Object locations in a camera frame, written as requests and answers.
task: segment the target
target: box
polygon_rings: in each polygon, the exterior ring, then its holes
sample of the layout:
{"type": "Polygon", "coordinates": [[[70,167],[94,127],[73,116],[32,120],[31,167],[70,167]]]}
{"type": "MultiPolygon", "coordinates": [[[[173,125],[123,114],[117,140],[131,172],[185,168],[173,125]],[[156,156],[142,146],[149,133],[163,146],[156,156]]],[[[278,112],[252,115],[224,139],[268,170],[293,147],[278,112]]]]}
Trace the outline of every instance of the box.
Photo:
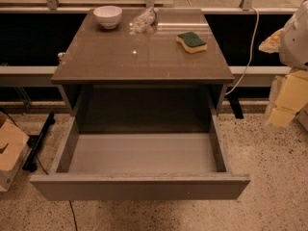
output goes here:
{"type": "Polygon", "coordinates": [[[308,104],[300,111],[296,118],[308,131],[308,104]]]}
{"type": "Polygon", "coordinates": [[[0,113],[0,192],[7,192],[29,150],[29,137],[0,113]]]}

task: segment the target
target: speckled floor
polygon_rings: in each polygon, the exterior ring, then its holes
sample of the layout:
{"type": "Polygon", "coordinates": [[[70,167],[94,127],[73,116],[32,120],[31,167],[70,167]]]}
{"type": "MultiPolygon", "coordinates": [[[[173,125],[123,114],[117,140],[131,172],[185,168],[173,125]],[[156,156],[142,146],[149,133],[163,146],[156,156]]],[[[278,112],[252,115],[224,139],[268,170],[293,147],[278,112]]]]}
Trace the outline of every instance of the speckled floor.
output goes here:
{"type": "MultiPolygon", "coordinates": [[[[13,115],[36,133],[46,115],[13,115]]],[[[38,154],[50,168],[68,115],[56,124],[38,154]]],[[[244,119],[221,114],[224,146],[234,173],[250,174],[238,200],[74,201],[79,230],[308,230],[308,132],[294,122],[271,133],[262,114],[244,119]]],[[[29,183],[34,173],[20,170],[9,192],[0,193],[0,230],[74,230],[68,202],[49,202],[29,183]]]]}

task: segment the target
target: green and yellow sponge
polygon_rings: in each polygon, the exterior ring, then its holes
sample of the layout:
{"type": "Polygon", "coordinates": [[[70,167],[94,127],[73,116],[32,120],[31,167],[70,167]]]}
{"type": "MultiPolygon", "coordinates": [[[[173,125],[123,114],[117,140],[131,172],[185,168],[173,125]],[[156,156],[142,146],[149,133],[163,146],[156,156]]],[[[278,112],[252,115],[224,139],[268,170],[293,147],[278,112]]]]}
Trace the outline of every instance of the green and yellow sponge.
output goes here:
{"type": "Polygon", "coordinates": [[[193,32],[187,32],[184,34],[177,35],[176,41],[181,43],[183,48],[191,54],[205,51],[207,49],[206,42],[201,40],[201,38],[193,32]]]}

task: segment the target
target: black cable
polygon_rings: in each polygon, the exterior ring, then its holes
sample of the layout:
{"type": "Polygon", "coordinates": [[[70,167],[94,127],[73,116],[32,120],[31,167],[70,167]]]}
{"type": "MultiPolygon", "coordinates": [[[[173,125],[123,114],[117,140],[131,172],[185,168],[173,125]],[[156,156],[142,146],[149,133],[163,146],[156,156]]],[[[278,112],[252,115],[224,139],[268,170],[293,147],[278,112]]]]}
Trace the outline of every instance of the black cable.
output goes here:
{"type": "Polygon", "coordinates": [[[0,107],[0,112],[2,112],[4,115],[6,115],[6,116],[13,122],[13,124],[14,124],[16,127],[18,127],[18,125],[16,124],[16,122],[13,120],[13,118],[12,118],[8,113],[6,113],[6,111],[5,111],[3,108],[1,108],[1,107],[0,107]]]}
{"type": "MultiPolygon", "coordinates": [[[[40,160],[39,160],[38,155],[36,155],[36,157],[37,157],[37,160],[38,160],[38,163],[39,163],[41,169],[45,172],[45,174],[48,175],[48,172],[47,172],[46,169],[42,166],[42,164],[41,164],[41,162],[40,162],[40,160]]],[[[69,202],[69,206],[70,206],[71,212],[72,212],[72,214],[73,214],[74,224],[75,224],[75,230],[78,231],[78,226],[77,226],[77,221],[76,221],[76,216],[75,216],[73,204],[72,204],[72,202],[71,202],[70,200],[69,200],[68,202],[69,202]]]]}

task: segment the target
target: table top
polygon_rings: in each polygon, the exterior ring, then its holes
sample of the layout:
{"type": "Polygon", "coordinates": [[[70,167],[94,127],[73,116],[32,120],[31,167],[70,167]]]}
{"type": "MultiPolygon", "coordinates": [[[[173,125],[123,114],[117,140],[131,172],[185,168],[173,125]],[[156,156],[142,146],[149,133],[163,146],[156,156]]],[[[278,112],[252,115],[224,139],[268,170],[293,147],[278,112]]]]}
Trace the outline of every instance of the table top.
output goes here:
{"type": "Polygon", "coordinates": [[[141,9],[123,9],[115,29],[102,28],[90,11],[52,77],[54,84],[227,84],[233,76],[204,14],[159,9],[155,28],[133,33],[141,9]],[[187,53],[178,34],[195,32],[208,49],[187,53]]]}

